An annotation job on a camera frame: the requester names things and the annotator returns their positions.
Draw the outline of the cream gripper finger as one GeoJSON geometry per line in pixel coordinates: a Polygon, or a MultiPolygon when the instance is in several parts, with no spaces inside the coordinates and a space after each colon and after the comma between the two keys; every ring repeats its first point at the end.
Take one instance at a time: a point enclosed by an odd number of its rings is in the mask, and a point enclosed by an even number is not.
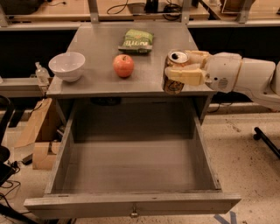
{"type": "Polygon", "coordinates": [[[165,70],[165,75],[173,81],[178,81],[189,86],[199,86],[205,83],[207,72],[200,69],[189,69],[186,67],[171,67],[168,66],[165,70]]]}
{"type": "Polygon", "coordinates": [[[190,64],[200,64],[202,67],[206,64],[207,59],[211,56],[209,52],[206,51],[187,51],[189,56],[188,62],[190,64]]]}

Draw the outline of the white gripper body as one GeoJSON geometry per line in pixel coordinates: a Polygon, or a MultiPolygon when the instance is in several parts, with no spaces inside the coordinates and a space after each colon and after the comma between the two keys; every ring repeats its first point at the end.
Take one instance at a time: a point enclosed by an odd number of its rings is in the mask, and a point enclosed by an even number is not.
{"type": "Polygon", "coordinates": [[[206,84],[215,91],[231,92],[242,63],[237,53],[220,52],[210,56],[205,64],[208,75],[206,84]]]}

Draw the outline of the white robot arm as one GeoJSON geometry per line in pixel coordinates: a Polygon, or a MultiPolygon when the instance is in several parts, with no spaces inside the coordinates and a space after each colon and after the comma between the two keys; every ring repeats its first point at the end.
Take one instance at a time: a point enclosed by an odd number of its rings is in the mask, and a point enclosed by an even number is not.
{"type": "Polygon", "coordinates": [[[163,90],[179,94],[183,87],[207,85],[214,91],[236,92],[269,109],[280,108],[279,65],[243,58],[238,53],[171,50],[163,72],[163,90]]]}

